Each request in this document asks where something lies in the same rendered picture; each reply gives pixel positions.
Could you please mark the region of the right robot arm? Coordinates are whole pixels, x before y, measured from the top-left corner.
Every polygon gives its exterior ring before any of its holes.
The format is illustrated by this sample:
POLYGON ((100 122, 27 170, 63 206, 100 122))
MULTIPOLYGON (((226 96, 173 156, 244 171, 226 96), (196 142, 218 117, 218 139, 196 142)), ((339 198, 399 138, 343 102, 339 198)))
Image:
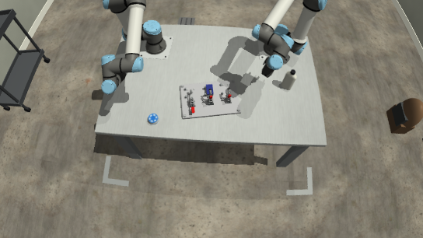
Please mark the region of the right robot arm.
POLYGON ((103 7, 117 15, 123 26, 123 38, 127 40, 125 58, 115 58, 114 54, 104 55, 101 58, 103 73, 101 89, 105 94, 111 94, 119 86, 117 73, 143 70, 144 61, 140 57, 141 40, 147 41, 145 47, 150 54, 165 51, 166 42, 157 21, 149 20, 142 24, 146 0, 103 0, 103 7))

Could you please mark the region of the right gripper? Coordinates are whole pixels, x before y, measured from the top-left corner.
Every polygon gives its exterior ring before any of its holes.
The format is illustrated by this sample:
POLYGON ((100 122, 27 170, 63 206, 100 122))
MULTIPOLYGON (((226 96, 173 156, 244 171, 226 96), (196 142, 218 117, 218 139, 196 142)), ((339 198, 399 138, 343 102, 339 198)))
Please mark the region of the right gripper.
POLYGON ((119 85, 121 84, 121 80, 123 81, 125 79, 126 74, 127 74, 127 72, 126 73, 117 73, 117 77, 119 79, 119 85))

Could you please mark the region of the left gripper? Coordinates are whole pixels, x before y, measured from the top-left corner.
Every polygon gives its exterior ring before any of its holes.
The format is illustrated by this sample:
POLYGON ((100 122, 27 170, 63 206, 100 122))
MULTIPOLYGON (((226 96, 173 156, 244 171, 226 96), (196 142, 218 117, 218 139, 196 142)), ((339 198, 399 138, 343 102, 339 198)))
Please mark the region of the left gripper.
MULTIPOLYGON (((268 57, 267 57, 268 58, 268 57)), ((266 58, 266 59, 267 59, 266 58)), ((262 68, 262 75, 264 75, 264 76, 266 76, 267 78, 268 77, 270 77, 272 74, 273 74, 273 72, 274 72, 274 70, 273 69, 270 69, 268 66, 267 66, 267 61, 266 61, 266 59, 265 59, 265 61, 264 61, 264 63, 263 63, 263 65, 264 65, 264 67, 262 68)))

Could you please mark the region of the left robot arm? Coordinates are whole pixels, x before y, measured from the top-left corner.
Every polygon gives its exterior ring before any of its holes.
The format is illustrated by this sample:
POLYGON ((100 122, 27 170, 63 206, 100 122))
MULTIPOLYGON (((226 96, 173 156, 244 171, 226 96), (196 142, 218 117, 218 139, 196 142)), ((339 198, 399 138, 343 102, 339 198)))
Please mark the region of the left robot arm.
POLYGON ((264 43, 270 55, 267 66, 273 70, 282 67, 289 51, 300 55, 306 45, 306 35, 317 12, 323 10, 327 0, 303 0, 303 9, 293 32, 279 24, 294 0, 278 0, 261 25, 253 28, 252 36, 264 43), (282 35, 283 34, 283 35, 282 35), (290 38, 291 37, 291 38, 290 38))

